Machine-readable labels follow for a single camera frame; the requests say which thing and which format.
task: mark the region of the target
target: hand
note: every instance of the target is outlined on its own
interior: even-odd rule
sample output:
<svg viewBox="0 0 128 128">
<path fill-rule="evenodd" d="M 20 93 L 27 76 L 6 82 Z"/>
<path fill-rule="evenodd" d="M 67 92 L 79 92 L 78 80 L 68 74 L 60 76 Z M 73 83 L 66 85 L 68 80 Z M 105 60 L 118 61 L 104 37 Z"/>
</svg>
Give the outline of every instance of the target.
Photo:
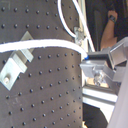
<svg viewBox="0 0 128 128">
<path fill-rule="evenodd" d="M 114 16 L 117 21 L 118 14 L 115 11 L 108 11 L 108 17 L 110 17 L 111 15 Z"/>
</svg>

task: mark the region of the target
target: white cable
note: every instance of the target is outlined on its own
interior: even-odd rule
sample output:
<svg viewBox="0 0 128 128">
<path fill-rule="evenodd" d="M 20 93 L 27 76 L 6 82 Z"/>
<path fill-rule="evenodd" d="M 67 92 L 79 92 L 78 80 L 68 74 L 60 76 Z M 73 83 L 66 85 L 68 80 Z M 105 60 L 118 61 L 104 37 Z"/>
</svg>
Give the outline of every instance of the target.
<svg viewBox="0 0 128 128">
<path fill-rule="evenodd" d="M 21 49 L 30 49 L 30 48 L 41 48 L 41 47 L 64 47 L 68 49 L 75 50 L 81 53 L 84 58 L 88 55 L 80 46 L 66 41 L 66 40 L 57 40 L 57 39 L 44 39 L 44 40 L 28 40 L 28 41 L 19 41 L 6 44 L 0 44 L 0 53 Z"/>
<path fill-rule="evenodd" d="M 61 22 L 65 28 L 65 30 L 69 33 L 69 35 L 71 35 L 72 37 L 76 37 L 76 35 L 74 33 L 71 32 L 71 30 L 68 28 L 65 20 L 64 20 L 64 17 L 63 17 L 63 14 L 62 14 L 62 8 L 61 8 L 61 0 L 58 0 L 58 13 L 59 13 L 59 16 L 60 16 L 60 19 L 61 19 Z"/>
<path fill-rule="evenodd" d="M 82 21 L 82 24 L 83 24 L 83 26 L 84 26 L 84 29 L 85 29 L 87 38 L 88 38 L 88 40 L 89 40 L 89 44 L 90 44 L 91 50 L 92 50 L 93 52 L 95 52 L 95 49 L 94 49 L 94 46 L 93 46 L 93 42 L 92 42 L 92 39 L 91 39 L 89 30 L 88 30 L 88 27 L 87 27 L 86 21 L 85 21 L 85 19 L 84 19 L 84 16 L 83 16 L 83 14 L 82 14 L 82 12 L 81 12 L 81 9 L 80 9 L 80 7 L 79 7 L 79 4 L 77 3 L 76 0 L 72 0 L 72 1 L 73 1 L 74 5 L 75 5 L 75 7 L 76 7 L 76 9 L 77 9 L 77 12 L 78 12 L 78 14 L 79 14 L 79 16 L 80 16 L 80 19 L 81 19 L 81 21 Z"/>
<path fill-rule="evenodd" d="M 92 39 L 91 39 L 89 30 L 88 30 L 88 27 L 87 27 L 86 21 L 85 21 L 85 19 L 84 19 L 84 16 L 83 16 L 83 14 L 82 14 L 82 11 L 81 11 L 81 9 L 80 9 L 80 7 L 79 7 L 79 4 L 77 3 L 76 0 L 72 0 L 72 1 L 73 1 L 74 5 L 75 5 L 75 7 L 76 7 L 76 9 L 77 9 L 77 12 L 78 12 L 78 14 L 79 14 L 79 16 L 80 16 L 80 19 L 81 19 L 81 21 L 82 21 L 82 24 L 83 24 L 83 26 L 84 26 L 84 30 L 85 30 L 86 35 L 87 35 L 87 38 L 88 38 L 88 40 L 89 40 L 89 44 L 90 44 L 91 50 L 92 50 L 93 52 L 95 52 L 95 49 L 94 49 L 94 46 L 93 46 L 93 42 L 92 42 Z M 65 22 L 65 20 L 64 20 L 64 17 L 63 17 L 63 14 L 62 14 L 62 9 L 61 9 L 61 0 L 58 0 L 58 12 L 59 12 L 59 16 L 60 16 L 61 22 L 62 22 L 62 24 L 63 24 L 65 30 L 69 33 L 69 35 L 71 35 L 72 37 L 75 38 L 76 35 L 70 31 L 70 29 L 68 28 L 68 26 L 67 26 L 67 24 L 66 24 L 66 22 Z"/>
</svg>

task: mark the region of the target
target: screw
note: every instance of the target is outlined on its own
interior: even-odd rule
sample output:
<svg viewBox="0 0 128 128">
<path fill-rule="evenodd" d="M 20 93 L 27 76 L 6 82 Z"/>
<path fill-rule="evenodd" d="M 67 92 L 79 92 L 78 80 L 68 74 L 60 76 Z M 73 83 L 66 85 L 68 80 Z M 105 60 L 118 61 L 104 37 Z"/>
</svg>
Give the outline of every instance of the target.
<svg viewBox="0 0 128 128">
<path fill-rule="evenodd" d="M 26 25 L 26 28 L 29 28 L 29 24 Z"/>
<path fill-rule="evenodd" d="M 14 12 L 17 12 L 17 10 L 18 10 L 17 8 L 14 8 Z"/>
<path fill-rule="evenodd" d="M 41 56 L 38 56 L 38 59 L 40 60 L 41 59 Z"/>
<path fill-rule="evenodd" d="M 23 125 L 23 126 L 25 126 L 25 125 L 26 125 L 26 123 L 25 123 L 25 122 L 23 122 L 23 123 L 22 123 L 22 125 Z"/>
<path fill-rule="evenodd" d="M 12 112 L 9 112 L 8 114 L 9 114 L 9 115 L 12 115 Z"/>
<path fill-rule="evenodd" d="M 48 16 L 49 15 L 49 12 L 46 12 L 46 15 Z"/>
<path fill-rule="evenodd" d="M 42 75 L 42 71 L 39 71 L 39 75 Z"/>
<path fill-rule="evenodd" d="M 2 24 L 2 25 L 1 25 L 1 28 L 4 29 L 4 28 L 5 28 L 5 24 Z"/>
<path fill-rule="evenodd" d="M 5 7 L 3 7 L 1 10 L 4 12 L 5 11 Z"/>
<path fill-rule="evenodd" d="M 46 114 L 43 114 L 43 117 L 45 117 L 46 116 Z"/>
<path fill-rule="evenodd" d="M 50 26 L 47 26 L 47 29 L 49 29 L 50 28 Z"/>
<path fill-rule="evenodd" d="M 36 121 L 36 118 L 33 118 L 33 121 Z"/>
<path fill-rule="evenodd" d="M 21 108 L 20 111 L 23 112 L 24 111 L 24 108 Z"/>
<path fill-rule="evenodd" d="M 52 113 L 54 113 L 55 111 L 54 110 L 52 110 Z"/>
<path fill-rule="evenodd" d="M 55 122 L 52 122 L 53 125 L 55 125 L 56 123 Z"/>
<path fill-rule="evenodd" d="M 29 9 L 26 9 L 25 12 L 28 13 L 29 12 Z"/>
<path fill-rule="evenodd" d="M 63 118 L 61 117 L 60 120 L 63 120 Z"/>
<path fill-rule="evenodd" d="M 17 24 L 15 24 L 15 25 L 14 25 L 14 28 L 17 28 L 17 27 L 18 27 L 18 25 L 17 25 Z"/>
<path fill-rule="evenodd" d="M 43 90 L 43 86 L 40 86 L 40 90 Z"/>
<path fill-rule="evenodd" d="M 44 104 L 44 100 L 42 100 L 41 103 Z"/>
<path fill-rule="evenodd" d="M 5 85 L 7 85 L 7 84 L 9 84 L 9 81 L 10 81 L 10 79 L 8 77 L 5 77 L 3 82 Z"/>
<path fill-rule="evenodd" d="M 37 25 L 36 28 L 39 29 L 40 28 L 40 25 Z"/>
<path fill-rule="evenodd" d="M 21 96 L 22 95 L 22 92 L 19 92 L 18 95 Z"/>
<path fill-rule="evenodd" d="M 38 10 L 38 11 L 36 11 L 36 14 L 39 14 L 40 13 L 40 11 Z"/>
</svg>

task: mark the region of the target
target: bolt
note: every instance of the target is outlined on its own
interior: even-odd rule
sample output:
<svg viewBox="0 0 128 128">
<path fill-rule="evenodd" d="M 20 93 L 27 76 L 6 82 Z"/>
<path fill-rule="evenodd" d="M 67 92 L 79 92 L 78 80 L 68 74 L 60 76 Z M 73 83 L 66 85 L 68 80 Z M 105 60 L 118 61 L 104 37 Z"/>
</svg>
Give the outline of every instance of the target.
<svg viewBox="0 0 128 128">
<path fill-rule="evenodd" d="M 8 77 L 4 78 L 4 84 L 6 84 L 6 85 L 9 84 L 9 81 L 10 81 L 10 79 Z"/>
</svg>

